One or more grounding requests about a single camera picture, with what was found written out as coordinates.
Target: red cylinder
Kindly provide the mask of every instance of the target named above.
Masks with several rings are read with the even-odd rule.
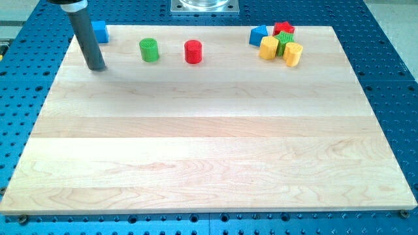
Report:
[[[202,61],[202,44],[198,40],[189,40],[184,44],[185,60],[190,64]]]

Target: green cylinder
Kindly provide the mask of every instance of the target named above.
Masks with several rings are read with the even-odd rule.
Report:
[[[142,59],[146,62],[154,62],[159,59],[158,45],[155,39],[142,39],[139,42]]]

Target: red block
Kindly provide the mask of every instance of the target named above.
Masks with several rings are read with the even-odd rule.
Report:
[[[189,40],[184,44],[185,60],[190,64],[202,61],[202,44],[198,40]]]
[[[285,31],[286,33],[294,33],[295,27],[289,24],[289,22],[275,23],[273,36],[278,35],[281,31]]]

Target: light wood surface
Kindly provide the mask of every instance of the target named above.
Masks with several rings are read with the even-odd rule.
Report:
[[[74,39],[2,213],[416,207],[332,28],[297,27],[293,68],[259,58],[250,29],[108,26],[104,72]],[[145,37],[157,63],[140,58]],[[183,59],[189,39],[198,65]]]

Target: blue pegboard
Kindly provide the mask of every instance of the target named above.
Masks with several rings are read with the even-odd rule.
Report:
[[[169,1],[91,0],[91,20],[146,25],[331,25],[418,196],[418,85],[362,1],[240,0],[239,15],[170,15]],[[0,62],[0,187],[6,187],[73,31],[46,0]],[[0,216],[0,234],[418,234],[418,210],[182,215]]]

